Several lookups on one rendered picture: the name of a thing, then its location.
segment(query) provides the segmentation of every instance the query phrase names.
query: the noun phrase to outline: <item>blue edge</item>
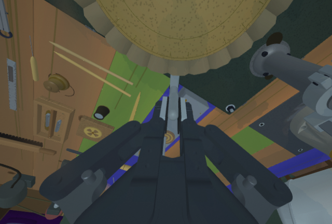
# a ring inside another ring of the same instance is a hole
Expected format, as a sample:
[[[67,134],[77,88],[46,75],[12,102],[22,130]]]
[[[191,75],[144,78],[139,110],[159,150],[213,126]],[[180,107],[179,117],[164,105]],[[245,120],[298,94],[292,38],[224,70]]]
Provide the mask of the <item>blue edge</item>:
[[[165,91],[165,93],[162,95],[162,97],[164,96],[169,96],[170,94],[170,88],[168,87],[167,90]],[[202,114],[197,120],[196,123],[200,122],[206,115],[208,115],[214,108],[215,106],[210,104],[208,102],[209,105],[209,109]],[[148,114],[148,116],[145,118],[145,120],[143,121],[143,123],[149,122],[150,119],[152,118],[153,112],[154,112],[154,107],[153,109],[150,111],[150,113]],[[165,150],[168,151],[177,141],[179,141],[179,137],[174,140]],[[126,165],[130,165],[133,166],[134,164],[137,163],[138,161],[138,157],[137,156],[133,156],[132,158],[130,158],[125,164]],[[322,153],[321,151],[317,150],[317,149],[312,149],[309,150],[307,152],[304,152],[300,155],[297,155],[293,158],[290,158],[284,162],[281,162],[279,164],[276,164],[272,167],[269,167],[269,171],[271,171],[274,175],[276,175],[278,178],[289,175],[291,173],[294,173],[296,171],[300,171],[303,170],[305,168],[314,166],[316,164],[325,162],[327,160],[329,160],[330,157],[324,153]],[[109,185],[113,184],[113,179],[114,182],[119,179],[126,171],[119,169],[116,173],[114,173],[108,180],[107,183]],[[231,192],[231,184],[226,186]]]

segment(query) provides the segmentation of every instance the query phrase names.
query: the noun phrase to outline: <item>black cylinder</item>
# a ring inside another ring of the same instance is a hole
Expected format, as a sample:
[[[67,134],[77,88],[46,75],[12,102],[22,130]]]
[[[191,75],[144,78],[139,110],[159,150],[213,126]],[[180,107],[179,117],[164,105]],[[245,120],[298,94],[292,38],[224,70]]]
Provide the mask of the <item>black cylinder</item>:
[[[94,113],[96,119],[102,120],[109,114],[109,109],[106,106],[99,106]]]

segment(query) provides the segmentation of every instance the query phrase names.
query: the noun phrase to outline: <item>dark green board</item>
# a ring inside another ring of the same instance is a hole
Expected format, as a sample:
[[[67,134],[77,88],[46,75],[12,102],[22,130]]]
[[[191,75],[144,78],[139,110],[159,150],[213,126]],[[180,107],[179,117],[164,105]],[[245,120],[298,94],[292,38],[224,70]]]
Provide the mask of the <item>dark green board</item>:
[[[46,1],[91,27],[83,9],[73,0]],[[290,45],[292,56],[302,58],[332,35],[331,17],[332,0],[294,0],[277,17],[275,26],[262,39],[254,42],[245,54],[205,74],[181,76],[179,82],[223,111],[229,104],[238,108],[275,79],[255,77],[249,70],[251,57],[272,33],[281,32],[283,40]]]

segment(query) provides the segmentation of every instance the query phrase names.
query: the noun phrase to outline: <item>white container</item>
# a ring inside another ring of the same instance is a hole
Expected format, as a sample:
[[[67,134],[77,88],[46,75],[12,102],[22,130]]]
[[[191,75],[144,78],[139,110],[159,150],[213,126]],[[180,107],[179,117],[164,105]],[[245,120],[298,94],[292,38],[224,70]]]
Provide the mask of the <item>white container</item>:
[[[283,224],[332,223],[332,169],[286,182],[293,200],[278,208]]]

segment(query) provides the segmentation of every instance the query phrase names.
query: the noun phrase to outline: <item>wooden box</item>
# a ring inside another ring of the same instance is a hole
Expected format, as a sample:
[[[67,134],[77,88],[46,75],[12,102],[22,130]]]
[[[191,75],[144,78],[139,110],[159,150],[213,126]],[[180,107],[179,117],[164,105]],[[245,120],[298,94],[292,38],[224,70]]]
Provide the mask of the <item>wooden box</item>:
[[[109,136],[114,130],[113,126],[89,118],[88,116],[80,116],[79,119],[80,122],[76,135],[95,142],[103,140],[105,137]]]
[[[34,100],[33,135],[63,144],[69,136],[75,109],[41,96]]]

